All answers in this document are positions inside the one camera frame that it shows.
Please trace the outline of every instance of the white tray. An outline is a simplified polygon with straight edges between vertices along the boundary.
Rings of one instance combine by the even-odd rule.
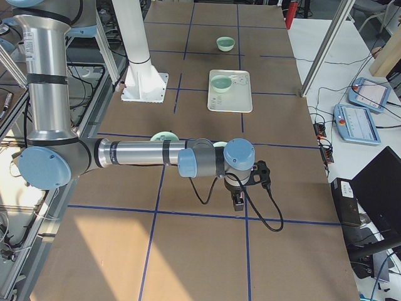
[[[211,78],[216,75],[225,75],[232,79],[230,90],[226,93],[217,93],[211,86]],[[211,70],[209,72],[209,93],[207,108],[215,112],[252,112],[251,78],[247,71]]]

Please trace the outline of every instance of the mint green bowl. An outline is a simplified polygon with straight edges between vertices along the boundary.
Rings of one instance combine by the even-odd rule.
[[[217,93],[225,93],[231,88],[232,80],[225,75],[216,75],[212,77],[211,85]]]
[[[236,44],[235,40],[229,36],[221,36],[216,40],[216,43],[217,47],[224,52],[232,50]]]

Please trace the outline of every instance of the sticker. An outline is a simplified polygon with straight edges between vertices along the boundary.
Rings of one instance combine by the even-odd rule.
[[[36,59],[36,54],[32,32],[24,33],[24,46],[26,61],[34,61]]]
[[[344,197],[353,199],[353,192],[350,183],[341,181],[341,193]]]

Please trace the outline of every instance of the white table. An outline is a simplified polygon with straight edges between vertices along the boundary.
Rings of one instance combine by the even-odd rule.
[[[297,66],[301,81],[304,82],[306,75],[312,65],[312,60],[315,59],[317,51],[323,41],[326,31],[330,25],[330,20],[315,20],[315,19],[294,19],[293,25],[289,30],[289,37],[293,47],[295,58],[297,58]],[[362,40],[357,29],[351,21],[346,21],[341,27],[336,40],[331,47],[326,62],[333,63],[351,63],[366,58],[370,54],[365,42]],[[320,87],[339,90],[350,86],[353,77],[357,74],[359,68],[364,61],[351,65],[334,65],[324,63],[321,70],[312,85],[311,90],[307,94],[308,105],[314,107],[318,101],[318,90]],[[373,77],[369,72],[369,67],[373,63],[373,58],[362,69],[358,77],[372,79],[375,82],[386,82],[385,78]],[[333,107],[340,101],[345,90],[340,92],[332,92],[321,89],[320,92],[320,109],[332,112]],[[347,103],[347,94],[341,100],[341,103]],[[400,103],[396,94],[392,91],[389,98],[390,102]],[[401,115],[401,108],[391,105],[387,107]],[[326,121],[331,120],[330,115],[319,112]],[[401,124],[401,120],[394,117],[392,114],[385,111],[382,114],[372,114],[376,125],[389,126]],[[347,143],[342,140],[334,127],[331,130],[331,122],[326,124],[326,133],[329,140],[333,144],[333,158],[335,163],[329,165],[330,174],[328,181],[332,182],[336,177],[344,177],[352,179],[358,174],[384,147],[389,145],[401,157],[401,128],[397,129],[381,129],[378,130],[382,144],[379,146],[369,146]],[[401,263],[397,260],[398,266],[401,268]],[[364,280],[357,279],[358,289],[364,296],[370,298],[374,280],[366,278]],[[376,290],[375,300],[384,300],[386,297],[392,297],[401,300],[401,276],[390,274],[390,285],[382,285],[382,288],[391,287],[388,293]]]

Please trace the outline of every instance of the chair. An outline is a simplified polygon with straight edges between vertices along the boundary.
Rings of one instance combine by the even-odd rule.
[[[368,17],[358,29],[358,32],[362,31],[363,27],[368,23],[369,20],[383,16],[382,26],[380,27],[379,31],[379,33],[381,33],[384,29],[384,22],[387,17],[388,9],[394,1],[395,0],[391,0],[388,4],[380,4],[374,0],[356,0],[352,7],[354,9],[352,16],[355,18],[355,11],[361,11],[367,15],[370,15],[370,17]]]

